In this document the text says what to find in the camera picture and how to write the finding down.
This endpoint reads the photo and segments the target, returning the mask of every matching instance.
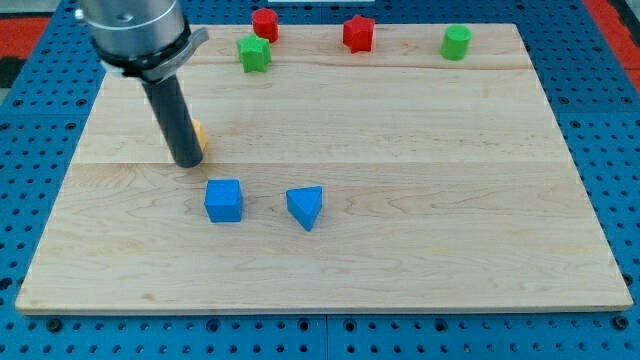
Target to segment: blue triangular prism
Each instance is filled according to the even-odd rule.
[[[322,186],[288,190],[287,209],[305,230],[311,231],[322,209]]]

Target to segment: wood grain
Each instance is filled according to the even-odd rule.
[[[282,26],[244,74],[211,26],[180,73],[209,139],[173,165],[144,93],[106,78],[16,302],[25,314],[601,311],[632,299],[512,25]],[[211,224],[208,178],[243,221]],[[324,187],[306,233],[284,192]]]

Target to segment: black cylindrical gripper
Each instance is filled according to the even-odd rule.
[[[202,161],[202,149],[175,75],[158,84],[143,83],[144,91],[162,129],[171,155],[183,168]]]

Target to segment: green block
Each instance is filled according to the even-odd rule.
[[[269,40],[251,34],[238,40],[238,54],[244,67],[244,72],[267,71],[267,64],[271,62],[271,47]]]
[[[462,60],[471,41],[471,30],[464,25],[451,25],[444,33],[442,56],[448,60]]]

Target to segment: red star block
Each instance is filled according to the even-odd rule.
[[[351,49],[352,54],[358,51],[371,51],[375,24],[375,19],[360,15],[344,22],[342,42]]]
[[[259,9],[251,15],[253,32],[273,43],[278,40],[278,14],[271,9]]]

